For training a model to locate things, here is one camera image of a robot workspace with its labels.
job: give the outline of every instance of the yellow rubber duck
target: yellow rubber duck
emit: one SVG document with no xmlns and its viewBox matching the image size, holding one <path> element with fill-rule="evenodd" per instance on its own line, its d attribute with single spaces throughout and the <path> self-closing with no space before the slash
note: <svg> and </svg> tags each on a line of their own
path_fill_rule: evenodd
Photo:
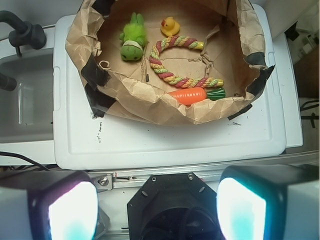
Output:
<svg viewBox="0 0 320 240">
<path fill-rule="evenodd" d="M 176 35 L 180 30 L 180 24 L 174 20 L 173 16 L 167 17 L 161 22 L 161 32 L 167 37 Z"/>
</svg>

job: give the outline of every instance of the orange carrot toy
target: orange carrot toy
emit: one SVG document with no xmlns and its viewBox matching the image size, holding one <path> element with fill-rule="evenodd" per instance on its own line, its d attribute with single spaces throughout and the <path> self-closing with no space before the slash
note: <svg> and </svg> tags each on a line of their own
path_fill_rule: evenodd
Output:
<svg viewBox="0 0 320 240">
<path fill-rule="evenodd" d="M 168 92 L 168 94 L 184 105 L 191 105 L 205 99 L 214 101 L 226 97 L 226 92 L 222 87 L 211 91 L 205 91 L 202 87 L 185 88 Z"/>
</svg>

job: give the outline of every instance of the paper bag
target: paper bag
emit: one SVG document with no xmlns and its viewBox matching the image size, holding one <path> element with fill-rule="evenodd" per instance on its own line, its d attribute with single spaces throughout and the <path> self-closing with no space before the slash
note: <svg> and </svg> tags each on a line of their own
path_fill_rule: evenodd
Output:
<svg viewBox="0 0 320 240">
<path fill-rule="evenodd" d="M 140 61 L 123 61 L 119 35 L 132 12 L 144 17 L 148 44 Z M 188 78 L 224 80 L 226 98 L 186 106 L 167 94 L 177 90 L 154 73 L 153 45 L 165 38 L 161 22 L 173 16 L 179 35 L 204 42 L 202 51 L 173 47 L 163 65 Z M 263 92 L 274 67 L 265 63 L 265 39 L 248 0 L 84 0 L 66 39 L 95 116 L 111 114 L 158 125 L 202 124 L 234 118 Z"/>
</svg>

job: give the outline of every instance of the toy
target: toy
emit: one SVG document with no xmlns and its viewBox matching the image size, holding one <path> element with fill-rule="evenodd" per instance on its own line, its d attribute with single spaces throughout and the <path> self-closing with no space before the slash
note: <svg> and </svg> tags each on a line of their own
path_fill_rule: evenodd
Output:
<svg viewBox="0 0 320 240">
<path fill-rule="evenodd" d="M 144 27 L 144 18 L 140 13 L 132 13 L 130 23 L 123 28 L 119 39 L 123 41 L 120 50 L 124 61 L 137 61 L 144 55 L 144 47 L 147 44 L 147 34 Z"/>
<path fill-rule="evenodd" d="M 187 47 L 189 49 L 202 50 L 204 48 L 204 43 L 202 41 L 197 41 L 194 38 L 188 36 L 169 36 L 162 41 L 158 41 L 156 45 L 153 46 L 150 51 L 150 66 L 158 76 L 169 83 L 170 85 L 175 85 L 177 88 L 217 88 L 224 85 L 222 79 L 217 79 L 213 77 L 203 77 L 203 78 L 187 78 L 176 76 L 169 70 L 167 70 L 160 61 L 160 53 L 167 48 L 174 46 Z"/>
<path fill-rule="evenodd" d="M 169 16 L 161 22 L 160 29 L 164 35 L 171 37 L 180 31 L 180 24 L 172 16 Z"/>
<path fill-rule="evenodd" d="M 215 101 L 226 97 L 226 92 L 222 87 L 211 91 L 205 91 L 202 87 L 186 88 L 168 94 L 184 105 L 191 105 L 205 99 Z"/>
</svg>

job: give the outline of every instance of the multicolored rope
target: multicolored rope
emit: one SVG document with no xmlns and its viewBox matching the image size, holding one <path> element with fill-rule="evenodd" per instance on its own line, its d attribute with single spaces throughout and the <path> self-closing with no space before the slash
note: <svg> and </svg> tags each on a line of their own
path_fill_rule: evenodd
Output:
<svg viewBox="0 0 320 240">
<path fill-rule="evenodd" d="M 162 41 L 158 41 L 150 51 L 150 66 L 158 76 L 170 85 L 174 85 L 177 88 L 218 88 L 224 85 L 222 79 L 213 77 L 203 78 L 187 78 L 176 76 L 169 70 L 167 70 L 160 61 L 160 54 L 171 47 L 187 47 L 189 49 L 202 50 L 204 49 L 204 43 L 197 41 L 195 38 L 188 36 L 169 36 Z"/>
</svg>

